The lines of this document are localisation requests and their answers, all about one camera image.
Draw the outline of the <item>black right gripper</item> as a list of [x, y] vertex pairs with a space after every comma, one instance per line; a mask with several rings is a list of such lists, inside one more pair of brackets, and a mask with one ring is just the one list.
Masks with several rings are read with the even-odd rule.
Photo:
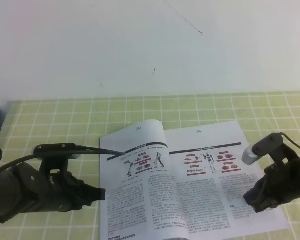
[[300, 157], [286, 144], [269, 155], [274, 163], [243, 196], [256, 213], [300, 198]]

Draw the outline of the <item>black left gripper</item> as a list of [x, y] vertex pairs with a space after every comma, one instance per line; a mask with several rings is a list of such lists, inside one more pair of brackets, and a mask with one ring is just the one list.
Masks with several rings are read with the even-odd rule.
[[70, 212], [91, 206], [96, 201], [106, 199], [106, 190], [78, 180], [71, 188], [67, 181], [68, 163], [44, 162], [40, 170], [28, 163], [16, 167], [16, 176], [20, 181], [20, 203], [17, 213]]

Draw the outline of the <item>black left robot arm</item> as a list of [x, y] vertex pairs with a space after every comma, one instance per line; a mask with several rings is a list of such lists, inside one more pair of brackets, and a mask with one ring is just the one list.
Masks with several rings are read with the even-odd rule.
[[28, 163], [0, 173], [0, 224], [21, 213], [70, 212], [106, 198], [106, 190], [69, 171], [45, 174]]

